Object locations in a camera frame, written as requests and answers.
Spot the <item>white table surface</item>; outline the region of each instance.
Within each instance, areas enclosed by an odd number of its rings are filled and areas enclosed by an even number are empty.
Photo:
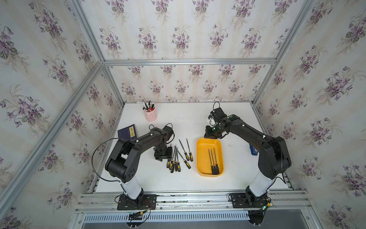
[[[150,124],[163,128],[171,122],[175,133],[172,146],[177,145],[178,150],[182,153],[183,150],[178,141],[180,139],[184,148],[188,150],[187,138],[194,160],[189,162],[191,169],[188,169],[183,160],[180,159],[181,172],[174,171],[171,174],[166,167],[167,160],[164,159],[163,162],[155,160],[153,147],[146,150],[140,157],[137,173],[135,174],[144,191],[234,191],[245,189],[252,183],[259,171],[259,156],[251,155],[249,143],[232,133],[220,139],[224,156],[224,173],[218,177],[204,177],[198,174],[196,169],[196,143],[205,134],[205,127],[208,125],[207,117],[212,111],[212,105],[213,103],[158,103],[155,104],[158,118],[151,123],[145,120],[141,103],[125,105],[118,129],[135,124],[137,136],[139,137],[149,132]],[[253,128],[262,131],[250,103],[221,103],[220,105],[226,115],[235,114]],[[109,154],[116,142],[117,140],[113,140]],[[114,180],[104,169],[101,176],[107,180]],[[287,185],[280,179],[271,187],[271,189],[287,188]],[[103,180],[99,181],[96,188],[96,192],[121,191],[122,188],[118,182]]]

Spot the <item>black mounting plate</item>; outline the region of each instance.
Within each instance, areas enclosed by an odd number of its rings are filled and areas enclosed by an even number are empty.
[[[117,210],[145,210],[147,206],[145,204],[141,204],[144,203],[144,201],[149,202],[151,210],[155,210],[156,195],[143,195],[142,202],[138,205],[139,208],[136,208],[136,205],[132,203],[126,195],[121,195],[118,201]]]
[[[156,151],[154,157],[156,160],[163,161],[163,159],[171,159],[173,154],[173,147],[169,146],[167,152],[164,155],[158,154]]]
[[[245,202],[245,192],[241,193],[230,193],[229,200],[231,200],[233,208],[262,208],[267,204],[267,200],[256,201],[253,206],[249,206]]]

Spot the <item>aluminum frame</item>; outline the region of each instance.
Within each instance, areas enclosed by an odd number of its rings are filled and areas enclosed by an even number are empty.
[[[29,179],[32,177],[33,172],[41,163],[44,155],[55,142],[71,114],[75,111],[82,98],[85,96],[89,86],[100,73],[102,66],[103,63],[101,61],[94,65],[93,69],[89,72],[79,88],[59,113],[56,120],[53,122],[52,127],[42,136],[32,153],[28,156],[26,161],[14,175],[13,179],[0,194],[0,218],[3,218],[6,212],[10,209],[12,203],[17,199]]]
[[[141,59],[141,60],[106,60],[106,66],[133,65],[191,65],[191,64],[275,64],[276,58],[212,58],[212,59]]]
[[[261,85],[259,86],[256,95],[254,96],[253,103],[255,105],[258,105],[261,97],[264,94],[264,91],[266,90],[268,84],[275,75],[275,71],[281,65],[286,53],[291,49],[292,43],[294,42],[296,36],[299,34],[300,30],[302,29],[302,25],[306,22],[306,18],[311,13],[311,10],[315,2],[316,2],[315,0],[306,0],[302,5],[293,25],[291,26],[289,34],[286,36],[278,54],[276,55],[277,62],[270,67],[269,71],[267,72],[267,75],[264,77]]]

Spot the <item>yellow and black handle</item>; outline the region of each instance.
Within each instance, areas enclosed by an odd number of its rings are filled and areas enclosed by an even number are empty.
[[[175,163],[173,162],[170,166],[172,167],[170,169],[170,173],[173,173],[174,172],[174,169],[175,169]]]
[[[184,152],[184,155],[186,156],[187,161],[189,161],[189,157],[188,157],[188,155],[187,155],[187,152]]]
[[[184,160],[184,163],[186,164],[186,166],[190,169],[191,166],[188,164],[188,162],[186,160]]]
[[[174,161],[173,161],[173,158],[172,158],[172,160],[170,161],[170,167],[169,167],[169,169],[170,169],[170,170],[172,170],[173,162],[174,162]]]

